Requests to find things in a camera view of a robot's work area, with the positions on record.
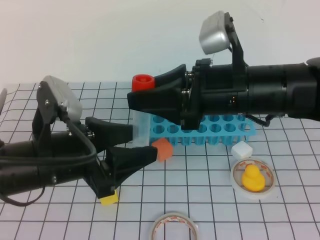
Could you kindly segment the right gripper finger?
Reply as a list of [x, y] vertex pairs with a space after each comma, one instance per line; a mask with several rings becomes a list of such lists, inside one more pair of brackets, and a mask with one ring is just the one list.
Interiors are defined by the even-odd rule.
[[182, 79], [182, 81], [184, 81], [186, 78], [186, 72], [187, 72], [186, 65], [181, 64], [178, 67], [176, 67], [166, 73], [157, 75], [154, 77], [155, 87], [158, 88], [160, 86], [174, 82], [178, 79]]
[[127, 94], [131, 110], [162, 117], [176, 125], [181, 123], [181, 90], [176, 87], [161, 86]]

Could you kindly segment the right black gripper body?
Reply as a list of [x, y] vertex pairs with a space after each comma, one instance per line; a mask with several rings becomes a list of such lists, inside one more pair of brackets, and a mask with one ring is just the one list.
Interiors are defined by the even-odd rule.
[[204, 115], [246, 114], [249, 111], [248, 65], [210, 65], [209, 58], [195, 62], [188, 85], [188, 99], [182, 104], [181, 128], [197, 130]]

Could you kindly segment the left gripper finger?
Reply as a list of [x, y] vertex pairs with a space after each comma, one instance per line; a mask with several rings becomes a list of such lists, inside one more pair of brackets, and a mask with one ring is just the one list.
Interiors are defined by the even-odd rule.
[[110, 191], [114, 192], [127, 178], [157, 160], [158, 149], [144, 147], [109, 147], [106, 150], [104, 170]]
[[85, 124], [94, 133], [92, 143], [97, 153], [105, 151], [108, 147], [133, 140], [133, 126], [131, 124], [106, 122], [95, 117], [86, 117]]

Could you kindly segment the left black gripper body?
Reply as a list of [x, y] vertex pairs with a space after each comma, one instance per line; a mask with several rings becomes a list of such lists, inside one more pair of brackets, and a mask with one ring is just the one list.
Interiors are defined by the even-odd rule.
[[52, 134], [49, 123], [32, 123], [31, 165], [49, 169], [58, 182], [83, 178], [99, 198], [112, 195], [105, 162], [97, 160], [98, 153], [92, 142], [94, 133], [80, 122], [66, 125], [69, 132]]

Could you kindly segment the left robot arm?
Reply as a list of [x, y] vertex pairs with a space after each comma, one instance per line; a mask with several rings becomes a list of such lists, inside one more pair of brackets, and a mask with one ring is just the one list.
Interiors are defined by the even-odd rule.
[[101, 199], [111, 196], [132, 174], [157, 159], [153, 146], [125, 148], [133, 138], [130, 124], [87, 117], [70, 132], [49, 133], [41, 144], [30, 140], [0, 148], [0, 195], [51, 187], [82, 179]]

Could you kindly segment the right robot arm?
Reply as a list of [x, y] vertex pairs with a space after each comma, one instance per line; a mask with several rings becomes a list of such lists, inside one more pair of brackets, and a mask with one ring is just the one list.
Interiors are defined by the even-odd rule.
[[155, 77], [152, 89], [127, 95], [131, 110], [196, 130], [205, 115], [280, 115], [319, 120], [320, 67], [305, 63], [262, 66], [211, 65], [197, 60]]

